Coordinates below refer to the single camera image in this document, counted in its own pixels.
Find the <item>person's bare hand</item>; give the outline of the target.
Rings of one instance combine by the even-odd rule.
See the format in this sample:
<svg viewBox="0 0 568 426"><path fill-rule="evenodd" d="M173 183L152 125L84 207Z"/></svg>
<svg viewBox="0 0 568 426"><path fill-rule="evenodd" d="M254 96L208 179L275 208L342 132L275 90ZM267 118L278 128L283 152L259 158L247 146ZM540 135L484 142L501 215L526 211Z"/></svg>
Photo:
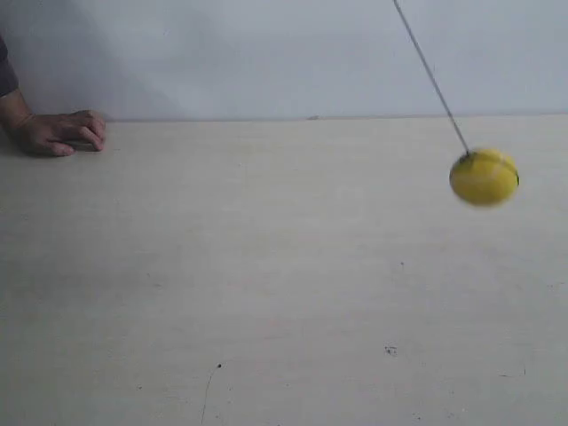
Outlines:
<svg viewBox="0 0 568 426"><path fill-rule="evenodd" d="M77 150L100 152L106 143L106 123L94 111L72 114L28 114L2 122L13 144L25 154L65 157Z"/></svg>

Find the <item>person's forearm with grey sleeve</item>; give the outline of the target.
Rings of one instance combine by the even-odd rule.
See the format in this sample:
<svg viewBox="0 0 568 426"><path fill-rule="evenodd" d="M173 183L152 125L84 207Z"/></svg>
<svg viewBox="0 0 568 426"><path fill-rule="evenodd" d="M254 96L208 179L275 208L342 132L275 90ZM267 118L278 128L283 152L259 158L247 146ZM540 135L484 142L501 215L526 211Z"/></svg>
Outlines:
<svg viewBox="0 0 568 426"><path fill-rule="evenodd" d="M1 39L1 125L7 130L16 130L31 115L10 62L8 49L4 39Z"/></svg>

